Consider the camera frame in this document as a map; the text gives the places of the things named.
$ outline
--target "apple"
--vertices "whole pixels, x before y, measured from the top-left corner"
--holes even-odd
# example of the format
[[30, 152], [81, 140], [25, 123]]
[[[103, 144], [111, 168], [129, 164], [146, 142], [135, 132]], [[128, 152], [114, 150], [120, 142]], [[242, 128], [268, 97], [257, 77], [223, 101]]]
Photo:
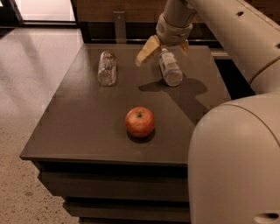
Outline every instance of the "apple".
[[145, 107], [135, 107], [125, 116], [125, 126], [133, 137], [147, 137], [155, 127], [153, 113]]

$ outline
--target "water bottle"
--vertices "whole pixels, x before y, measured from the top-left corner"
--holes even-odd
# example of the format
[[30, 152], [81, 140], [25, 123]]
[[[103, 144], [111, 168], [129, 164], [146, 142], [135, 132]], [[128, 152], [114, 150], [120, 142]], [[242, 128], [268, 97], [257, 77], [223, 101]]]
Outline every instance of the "water bottle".
[[183, 80], [183, 73], [172, 52], [163, 48], [159, 54], [159, 66], [165, 83], [170, 87], [178, 86]]
[[116, 57], [109, 50], [101, 53], [97, 77], [102, 87], [116, 84]]

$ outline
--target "table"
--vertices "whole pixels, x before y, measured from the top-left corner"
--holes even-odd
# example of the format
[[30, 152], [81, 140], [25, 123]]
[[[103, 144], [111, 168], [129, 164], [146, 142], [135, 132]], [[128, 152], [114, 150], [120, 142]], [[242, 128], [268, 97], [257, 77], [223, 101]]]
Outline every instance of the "table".
[[[99, 58], [117, 58], [117, 85], [100, 87]], [[230, 97], [206, 46], [185, 57], [170, 48], [184, 73], [167, 87], [158, 52], [135, 65], [140, 45], [84, 45], [42, 115], [20, 157], [83, 223], [190, 222], [188, 147], [195, 125]], [[155, 131], [139, 140], [125, 128], [135, 106], [149, 108]]]

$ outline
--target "terrazzo floor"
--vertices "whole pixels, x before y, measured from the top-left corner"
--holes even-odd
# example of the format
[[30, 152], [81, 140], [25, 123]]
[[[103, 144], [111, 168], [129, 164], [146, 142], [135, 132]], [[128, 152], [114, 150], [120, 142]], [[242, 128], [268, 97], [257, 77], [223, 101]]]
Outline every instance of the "terrazzo floor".
[[19, 28], [0, 39], [0, 223], [78, 223], [19, 154], [82, 44], [77, 29]]

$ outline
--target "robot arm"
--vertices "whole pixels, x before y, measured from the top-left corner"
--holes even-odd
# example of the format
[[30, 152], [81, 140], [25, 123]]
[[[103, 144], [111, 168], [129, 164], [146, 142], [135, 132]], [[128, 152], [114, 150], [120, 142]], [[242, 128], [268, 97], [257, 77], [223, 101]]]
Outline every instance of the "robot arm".
[[192, 223], [280, 224], [280, 27], [243, 0], [167, 0], [157, 35], [139, 55], [182, 45], [194, 10], [259, 95], [222, 104], [196, 126]]
[[257, 93], [280, 90], [279, 78], [274, 76], [271, 83], [264, 80], [265, 85], [259, 79], [279, 69], [280, 27], [243, 0], [167, 0], [157, 35], [139, 53], [138, 64], [161, 44], [186, 50], [196, 11]]

